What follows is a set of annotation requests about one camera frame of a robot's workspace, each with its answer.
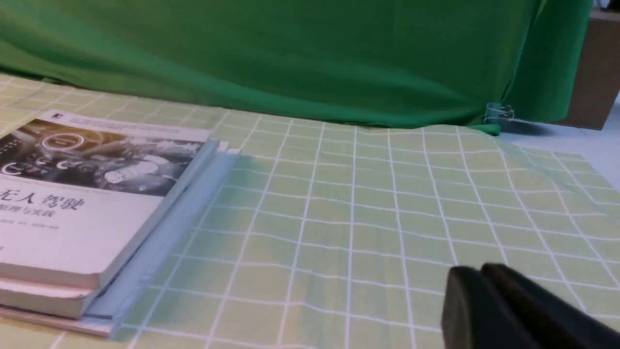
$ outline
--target grid mat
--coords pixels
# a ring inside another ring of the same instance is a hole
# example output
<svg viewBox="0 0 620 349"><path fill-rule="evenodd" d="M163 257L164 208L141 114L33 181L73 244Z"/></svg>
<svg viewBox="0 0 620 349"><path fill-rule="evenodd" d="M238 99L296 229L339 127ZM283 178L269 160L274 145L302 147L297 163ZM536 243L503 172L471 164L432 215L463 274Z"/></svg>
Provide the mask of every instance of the grid mat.
<svg viewBox="0 0 620 349"><path fill-rule="evenodd" d="M112 341L3 319L2 347L443 348L448 269L485 261L620 330L620 194L579 155L0 76L0 134L48 109L215 129L245 155Z"/></svg>

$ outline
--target book stack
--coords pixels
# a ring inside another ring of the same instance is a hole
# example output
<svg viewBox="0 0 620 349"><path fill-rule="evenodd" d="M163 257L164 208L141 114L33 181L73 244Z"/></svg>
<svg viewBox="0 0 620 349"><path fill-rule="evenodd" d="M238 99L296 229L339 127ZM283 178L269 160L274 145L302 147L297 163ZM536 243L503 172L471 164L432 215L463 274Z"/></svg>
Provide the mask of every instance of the book stack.
<svg viewBox="0 0 620 349"><path fill-rule="evenodd" d="M0 138L0 316L112 335L240 153L56 110Z"/></svg>

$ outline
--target black object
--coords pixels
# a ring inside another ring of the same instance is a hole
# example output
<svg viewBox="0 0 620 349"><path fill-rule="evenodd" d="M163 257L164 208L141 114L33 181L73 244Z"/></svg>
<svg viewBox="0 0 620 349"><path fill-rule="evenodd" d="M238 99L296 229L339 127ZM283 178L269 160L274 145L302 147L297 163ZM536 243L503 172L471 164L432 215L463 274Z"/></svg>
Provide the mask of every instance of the black object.
<svg viewBox="0 0 620 349"><path fill-rule="evenodd" d="M448 273L446 349L612 349L620 333L501 264Z"/></svg>
<svg viewBox="0 0 620 349"><path fill-rule="evenodd" d="M607 5L608 10L620 11L620 0L611 0Z"/></svg>

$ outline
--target cover image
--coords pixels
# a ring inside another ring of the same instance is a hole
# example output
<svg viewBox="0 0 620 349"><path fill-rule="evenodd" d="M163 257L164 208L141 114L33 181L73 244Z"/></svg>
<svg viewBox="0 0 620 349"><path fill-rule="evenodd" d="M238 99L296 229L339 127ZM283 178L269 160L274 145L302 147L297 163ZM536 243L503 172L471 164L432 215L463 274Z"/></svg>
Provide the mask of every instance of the cover image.
<svg viewBox="0 0 620 349"><path fill-rule="evenodd" d="M165 196L203 142L145 137L57 124L54 113L35 119L0 139L0 173L124 193ZM22 202L19 193L0 192ZM48 207L83 204L75 198L47 197Z"/></svg>

